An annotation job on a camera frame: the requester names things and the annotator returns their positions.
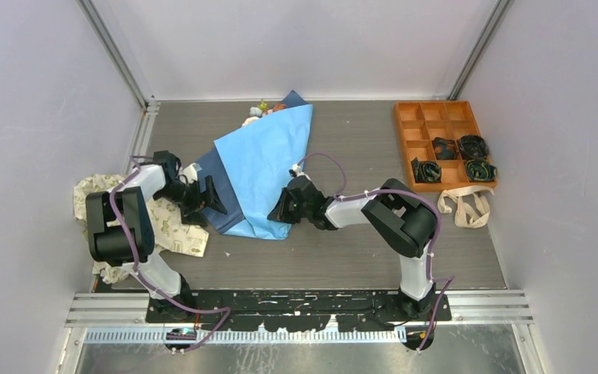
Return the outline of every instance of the black fabric item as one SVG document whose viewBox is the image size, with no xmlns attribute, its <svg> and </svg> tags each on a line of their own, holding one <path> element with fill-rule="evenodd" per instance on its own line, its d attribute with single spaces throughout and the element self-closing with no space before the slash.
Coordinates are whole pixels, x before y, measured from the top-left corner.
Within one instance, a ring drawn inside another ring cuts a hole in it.
<svg viewBox="0 0 598 374">
<path fill-rule="evenodd" d="M 496 167 L 485 160 L 468 160 L 464 168 L 471 182 L 492 182 L 496 178 Z"/>
<path fill-rule="evenodd" d="M 464 160 L 484 160 L 489 155 L 489 148 L 478 135 L 465 135 L 457 141 L 459 152 Z"/>
<path fill-rule="evenodd" d="M 441 167 L 434 161 L 419 161 L 414 158 L 411 161 L 411 168 L 417 183 L 441 182 Z"/>
<path fill-rule="evenodd" d="M 434 138 L 432 140 L 432 148 L 437 160 L 455 160 L 457 157 L 457 147 L 455 147 L 455 140 Z"/>
</svg>

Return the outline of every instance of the white cable connector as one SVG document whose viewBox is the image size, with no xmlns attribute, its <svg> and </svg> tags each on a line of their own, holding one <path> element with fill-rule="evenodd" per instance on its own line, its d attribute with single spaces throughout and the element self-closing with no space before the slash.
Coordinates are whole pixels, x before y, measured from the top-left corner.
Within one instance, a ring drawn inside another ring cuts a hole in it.
<svg viewBox="0 0 598 374">
<path fill-rule="evenodd" d="M 311 177 L 309 177 L 306 173 L 303 172 L 303 170 L 301 169 L 301 166 L 299 166 L 299 164 L 292 165 L 292 171 L 294 172 L 294 174 L 297 177 L 305 175 L 306 178 L 308 178 L 309 181 L 311 180 Z"/>
</svg>

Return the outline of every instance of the black mounting plate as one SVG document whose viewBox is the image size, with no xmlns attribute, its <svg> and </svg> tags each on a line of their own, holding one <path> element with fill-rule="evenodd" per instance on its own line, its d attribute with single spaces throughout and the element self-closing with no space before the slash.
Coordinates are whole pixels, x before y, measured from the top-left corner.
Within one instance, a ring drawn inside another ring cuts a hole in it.
<svg viewBox="0 0 598 374">
<path fill-rule="evenodd" d="M 266 330 L 289 332 L 323 330 L 332 315 L 340 332 L 393 330 L 400 323 L 412 320 L 400 306 L 397 290 L 192 290 L 198 309 L 230 306 L 232 312 L 220 330 L 257 331 L 264 323 Z M 148 308 L 148 323 L 192 323 L 169 320 Z M 211 330 L 221 314 L 201 315 L 203 330 Z M 452 319 L 448 296 L 444 295 L 437 310 L 437 321 Z"/>
</svg>

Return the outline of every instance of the dark blue fabric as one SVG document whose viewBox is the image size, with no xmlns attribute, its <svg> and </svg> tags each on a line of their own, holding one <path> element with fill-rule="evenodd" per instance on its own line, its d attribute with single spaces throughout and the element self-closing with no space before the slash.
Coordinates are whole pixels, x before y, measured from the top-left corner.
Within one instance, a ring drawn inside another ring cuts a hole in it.
<svg viewBox="0 0 598 374">
<path fill-rule="evenodd" d="M 294 90 L 285 96 L 285 98 L 281 100 L 281 103 L 285 104 L 287 108 L 295 108 L 308 104 L 308 102 Z M 244 220 L 244 213 L 237 201 L 235 191 L 230 183 L 228 174 L 226 173 L 226 168 L 223 166 L 223 162 L 219 156 L 219 152 L 216 151 L 216 147 L 202 155 L 196 163 L 199 164 L 202 169 L 198 173 L 201 186 L 204 188 L 205 177 L 207 175 L 212 175 L 216 193 L 219 194 L 221 202 L 228 212 L 227 214 L 221 214 L 210 208 L 205 208 L 203 213 L 220 234 L 225 234 L 226 231 L 230 230 L 234 225 L 239 224 Z"/>
</svg>

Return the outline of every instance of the orange compartment tray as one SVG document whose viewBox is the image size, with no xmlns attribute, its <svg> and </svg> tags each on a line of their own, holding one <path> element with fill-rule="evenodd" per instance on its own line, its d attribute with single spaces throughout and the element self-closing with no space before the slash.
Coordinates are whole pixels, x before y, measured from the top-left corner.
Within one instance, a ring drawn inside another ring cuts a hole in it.
<svg viewBox="0 0 598 374">
<path fill-rule="evenodd" d="M 436 137 L 458 140 L 478 135 L 480 130 L 468 101 L 400 101 L 394 108 L 401 157 L 408 186 L 416 192 L 441 192 L 469 185 L 496 187 L 492 182 L 471 182 L 466 176 L 462 155 L 455 160 L 437 160 L 432 148 Z M 417 183 L 411 161 L 434 161 L 441 166 L 441 183 Z"/>
</svg>

